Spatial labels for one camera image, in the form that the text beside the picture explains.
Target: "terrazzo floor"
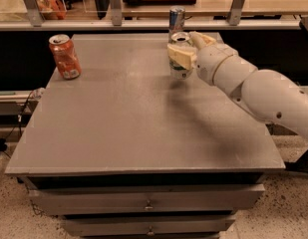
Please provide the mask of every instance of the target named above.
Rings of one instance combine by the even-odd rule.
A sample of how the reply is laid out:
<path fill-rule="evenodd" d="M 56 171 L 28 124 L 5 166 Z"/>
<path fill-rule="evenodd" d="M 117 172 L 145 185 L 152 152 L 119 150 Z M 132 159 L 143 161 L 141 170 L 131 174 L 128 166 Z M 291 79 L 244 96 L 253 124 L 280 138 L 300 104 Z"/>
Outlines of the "terrazzo floor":
<path fill-rule="evenodd" d="M 285 161 L 294 161 L 308 147 L 297 135 L 272 136 Z M 8 143 L 12 155 L 16 142 Z M 4 174 L 9 157 L 0 154 L 0 239 L 73 239 L 60 220 L 33 209 L 27 189 Z M 282 171 L 268 174 L 266 191 L 221 239 L 308 239 L 308 174 Z"/>

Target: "soda can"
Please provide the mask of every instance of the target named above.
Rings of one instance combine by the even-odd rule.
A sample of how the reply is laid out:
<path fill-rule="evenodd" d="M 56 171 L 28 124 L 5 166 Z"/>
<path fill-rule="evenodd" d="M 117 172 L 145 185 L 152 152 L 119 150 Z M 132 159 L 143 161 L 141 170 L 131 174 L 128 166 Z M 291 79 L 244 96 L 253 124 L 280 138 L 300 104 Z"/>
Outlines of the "soda can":
<path fill-rule="evenodd" d="M 183 6 L 171 6 L 169 10 L 169 41 L 177 32 L 183 32 L 185 9 Z"/>
<path fill-rule="evenodd" d="M 171 36 L 172 44 L 175 44 L 180 47 L 193 47 L 193 41 L 189 33 L 186 32 L 177 32 Z M 193 69 L 186 69 L 178 64 L 173 59 L 169 59 L 170 64 L 170 73 L 171 75 L 178 80 L 187 79 L 191 74 Z"/>
<path fill-rule="evenodd" d="M 67 35 L 56 35 L 49 39 L 49 47 L 54 55 L 56 67 L 66 80 L 79 77 L 82 68 L 77 58 L 74 43 Z"/>

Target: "table top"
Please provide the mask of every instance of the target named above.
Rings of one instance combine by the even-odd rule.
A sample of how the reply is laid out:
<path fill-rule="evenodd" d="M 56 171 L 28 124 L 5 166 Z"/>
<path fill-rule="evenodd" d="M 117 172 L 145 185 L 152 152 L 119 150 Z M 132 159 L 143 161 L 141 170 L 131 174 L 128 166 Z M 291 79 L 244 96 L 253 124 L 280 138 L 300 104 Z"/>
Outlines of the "table top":
<path fill-rule="evenodd" d="M 232 0 L 197 0 L 185 5 L 186 16 L 227 16 Z M 125 17 L 168 17 L 168 5 L 131 6 L 122 1 Z M 242 15 L 308 14 L 308 0 L 245 0 Z"/>
<path fill-rule="evenodd" d="M 266 128 L 196 72 L 170 76 L 167 34 L 75 35 L 82 75 L 55 71 L 7 166 L 12 175 L 266 171 Z"/>

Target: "drawer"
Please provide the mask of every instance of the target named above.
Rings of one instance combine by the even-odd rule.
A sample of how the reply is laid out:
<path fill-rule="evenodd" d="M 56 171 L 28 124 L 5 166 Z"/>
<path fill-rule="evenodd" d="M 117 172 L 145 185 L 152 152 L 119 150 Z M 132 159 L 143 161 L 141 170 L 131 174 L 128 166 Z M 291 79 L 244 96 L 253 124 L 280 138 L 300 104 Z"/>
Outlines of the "drawer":
<path fill-rule="evenodd" d="M 149 239 L 148 235 L 107 235 L 93 236 L 93 239 Z M 182 233 L 182 234 L 155 234 L 154 239 L 219 239 L 220 234 L 206 233 Z"/>
<path fill-rule="evenodd" d="M 189 185 L 31 190 L 48 215 L 212 211 L 251 208 L 264 192 L 255 185 Z"/>
<path fill-rule="evenodd" d="M 142 216 L 71 219 L 62 227 L 72 236 L 156 236 L 226 231 L 233 222 L 233 215 Z"/>

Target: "cable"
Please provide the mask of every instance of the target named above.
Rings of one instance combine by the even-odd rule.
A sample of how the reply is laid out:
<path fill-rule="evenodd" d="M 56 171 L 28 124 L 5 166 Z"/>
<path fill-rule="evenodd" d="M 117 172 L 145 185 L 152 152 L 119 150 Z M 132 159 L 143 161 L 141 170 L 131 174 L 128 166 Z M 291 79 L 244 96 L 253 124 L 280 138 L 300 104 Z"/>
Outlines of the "cable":
<path fill-rule="evenodd" d="M 17 115 L 17 123 L 13 126 L 12 130 L 6 135 L 5 139 L 7 139 L 11 134 L 12 132 L 15 130 L 15 127 L 19 127 L 19 135 L 22 136 L 22 116 L 23 116 L 23 113 L 25 111 L 25 109 L 27 108 L 28 104 L 29 104 L 29 100 L 32 96 L 34 91 L 31 91 L 30 94 L 27 96 L 27 99 L 22 107 L 22 110 L 18 113 Z"/>
<path fill-rule="evenodd" d="M 30 94 L 28 95 L 21 111 L 18 113 L 18 121 L 17 123 L 13 126 L 12 130 L 6 135 L 6 137 L 0 138 L 0 152 L 3 151 L 8 157 L 11 157 L 9 154 L 7 154 L 5 152 L 5 150 L 7 149 L 7 144 L 5 143 L 7 138 L 12 134 L 12 132 L 14 131 L 14 129 L 16 128 L 16 126 L 19 127 L 19 137 L 22 136 L 22 116 L 23 113 L 25 111 L 25 108 L 27 108 L 28 104 L 29 104 L 29 100 L 32 96 L 34 91 L 31 91 Z"/>
<path fill-rule="evenodd" d="M 29 187 L 26 183 L 25 183 L 25 188 L 27 190 L 27 193 L 29 194 L 30 189 L 29 189 Z M 33 210 L 35 215 L 38 215 L 38 216 L 41 216 L 41 217 L 46 216 L 46 213 L 37 204 L 35 204 L 32 199 L 30 199 L 30 204 L 31 204 L 32 210 Z"/>

